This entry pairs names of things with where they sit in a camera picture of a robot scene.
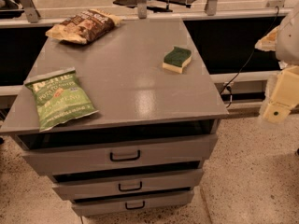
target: chip bag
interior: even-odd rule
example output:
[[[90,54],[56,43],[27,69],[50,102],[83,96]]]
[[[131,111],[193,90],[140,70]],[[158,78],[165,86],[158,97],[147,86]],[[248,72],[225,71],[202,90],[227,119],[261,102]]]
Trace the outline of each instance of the chip bag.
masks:
[[[30,77],[24,85],[35,97],[41,132],[97,112],[80,87],[75,68]]]
[[[71,43],[88,44],[121,24],[121,18],[98,9],[82,11],[55,24],[46,36]]]

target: scouring pad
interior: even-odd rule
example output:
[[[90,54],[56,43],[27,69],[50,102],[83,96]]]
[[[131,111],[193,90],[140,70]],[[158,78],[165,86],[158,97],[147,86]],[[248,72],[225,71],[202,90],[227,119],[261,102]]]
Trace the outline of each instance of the scouring pad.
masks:
[[[190,63],[191,57],[192,53],[189,49],[174,47],[174,49],[164,57],[163,68],[182,73],[183,68]]]

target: cabinet top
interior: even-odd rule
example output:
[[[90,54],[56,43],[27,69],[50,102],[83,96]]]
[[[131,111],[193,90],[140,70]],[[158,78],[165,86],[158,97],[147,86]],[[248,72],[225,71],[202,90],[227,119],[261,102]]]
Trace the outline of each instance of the cabinet top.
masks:
[[[174,46],[192,51],[183,74],[162,68]],[[225,105],[208,71],[179,19],[124,21],[87,46],[48,39],[29,77],[75,67],[80,85],[97,114],[74,119],[49,132],[218,119]],[[1,133],[38,133],[33,94],[21,89]]]

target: brown snack bag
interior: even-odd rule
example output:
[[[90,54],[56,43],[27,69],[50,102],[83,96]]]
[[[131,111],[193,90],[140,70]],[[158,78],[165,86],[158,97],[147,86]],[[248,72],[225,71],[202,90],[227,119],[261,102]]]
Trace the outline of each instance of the brown snack bag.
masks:
[[[88,44],[119,26],[121,18],[98,9],[82,11],[60,24],[55,24],[46,36],[77,44]]]
[[[254,48],[262,51],[276,51],[278,27],[275,27],[267,35],[258,40]]]

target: terrazzo floor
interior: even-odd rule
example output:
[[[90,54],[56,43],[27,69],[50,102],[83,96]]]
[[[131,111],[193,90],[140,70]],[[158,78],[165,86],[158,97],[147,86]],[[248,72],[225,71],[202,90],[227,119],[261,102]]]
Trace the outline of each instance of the terrazzo floor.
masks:
[[[221,122],[219,141],[204,164],[205,174],[190,204],[82,220],[5,136],[0,146],[0,223],[298,223],[299,115],[290,115],[278,126],[264,125],[255,115]]]

